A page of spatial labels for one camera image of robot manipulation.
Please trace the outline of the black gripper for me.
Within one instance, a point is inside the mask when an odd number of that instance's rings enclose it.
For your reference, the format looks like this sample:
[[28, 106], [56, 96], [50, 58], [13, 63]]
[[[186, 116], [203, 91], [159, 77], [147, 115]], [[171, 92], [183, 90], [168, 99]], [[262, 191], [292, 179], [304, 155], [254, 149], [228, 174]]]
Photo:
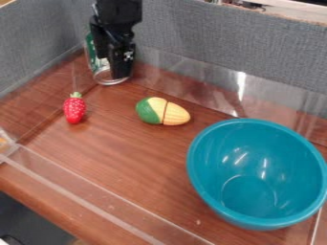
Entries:
[[134, 69], [135, 44], [123, 42], [134, 38], [138, 6], [94, 6], [92, 10], [90, 28], [98, 58], [108, 59], [114, 79], [128, 78]]

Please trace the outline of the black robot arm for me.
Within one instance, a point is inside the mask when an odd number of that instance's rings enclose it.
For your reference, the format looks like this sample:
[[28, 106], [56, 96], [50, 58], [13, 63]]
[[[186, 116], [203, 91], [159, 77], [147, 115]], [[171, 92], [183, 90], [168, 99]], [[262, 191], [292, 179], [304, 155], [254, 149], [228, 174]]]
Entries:
[[142, 21], [142, 0], [96, 0], [90, 30], [100, 67], [94, 72], [100, 84], [126, 81], [134, 70], [134, 25]]

